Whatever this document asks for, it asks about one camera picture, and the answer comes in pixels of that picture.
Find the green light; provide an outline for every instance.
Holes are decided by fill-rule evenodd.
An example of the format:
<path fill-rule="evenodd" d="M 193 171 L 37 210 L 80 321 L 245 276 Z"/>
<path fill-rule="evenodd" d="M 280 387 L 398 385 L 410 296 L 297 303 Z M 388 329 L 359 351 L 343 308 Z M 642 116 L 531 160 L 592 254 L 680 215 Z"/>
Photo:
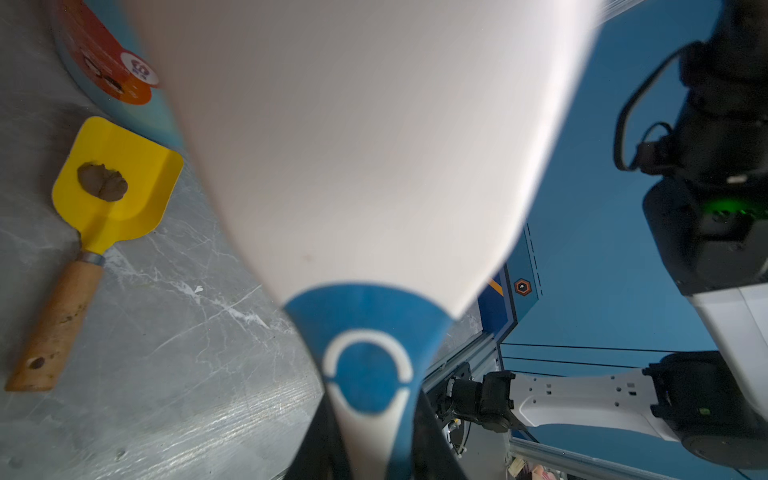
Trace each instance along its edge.
<path fill-rule="evenodd" d="M 715 212 L 746 212 L 749 210 L 760 212 L 762 210 L 762 208 L 755 204 L 734 198 L 720 198 L 718 200 L 710 200 L 704 204 L 703 209 L 705 212 L 710 214 Z"/>

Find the metal table surface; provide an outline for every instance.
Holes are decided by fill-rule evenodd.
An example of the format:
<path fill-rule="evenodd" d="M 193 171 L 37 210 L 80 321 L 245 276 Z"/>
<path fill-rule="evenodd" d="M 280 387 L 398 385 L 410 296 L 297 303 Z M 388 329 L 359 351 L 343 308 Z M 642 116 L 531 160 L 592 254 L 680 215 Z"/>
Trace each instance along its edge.
<path fill-rule="evenodd" d="M 83 120 L 35 0 L 0 0 L 0 359 L 5 383 L 78 235 L 51 187 Z M 322 388 L 286 315 L 185 167 L 161 225 L 107 254 L 56 389 L 0 392 L 0 478 L 257 478 L 288 466 Z M 439 355 L 480 330 L 474 309 Z"/>

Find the wooden handle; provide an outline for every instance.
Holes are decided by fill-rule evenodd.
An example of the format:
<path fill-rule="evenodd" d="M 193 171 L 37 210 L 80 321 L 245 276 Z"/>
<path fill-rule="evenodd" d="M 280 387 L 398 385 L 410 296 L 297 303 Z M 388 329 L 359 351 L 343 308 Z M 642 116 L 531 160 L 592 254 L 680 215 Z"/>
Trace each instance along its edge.
<path fill-rule="evenodd" d="M 103 272 L 96 263 L 67 265 L 5 390 L 44 392 L 56 385 Z"/>

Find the blue container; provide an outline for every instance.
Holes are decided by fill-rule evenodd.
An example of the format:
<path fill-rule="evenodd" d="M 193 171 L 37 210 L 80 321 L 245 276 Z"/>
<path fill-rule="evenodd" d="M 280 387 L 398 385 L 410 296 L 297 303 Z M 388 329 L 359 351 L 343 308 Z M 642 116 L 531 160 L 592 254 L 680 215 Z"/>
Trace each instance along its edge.
<path fill-rule="evenodd" d="M 182 151 L 161 80 L 118 2 L 51 0 L 48 5 L 58 54 L 85 94 L 129 130 Z"/>

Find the hole in handle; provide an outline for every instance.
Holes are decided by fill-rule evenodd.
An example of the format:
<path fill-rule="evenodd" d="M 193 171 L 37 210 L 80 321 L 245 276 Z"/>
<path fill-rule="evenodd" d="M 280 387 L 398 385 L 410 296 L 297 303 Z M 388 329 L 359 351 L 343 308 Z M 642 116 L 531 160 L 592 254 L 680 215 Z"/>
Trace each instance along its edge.
<path fill-rule="evenodd" d="M 41 356 L 36 359 L 30 359 L 27 361 L 27 367 L 32 370 L 37 370 L 43 365 L 45 365 L 45 359 Z"/>

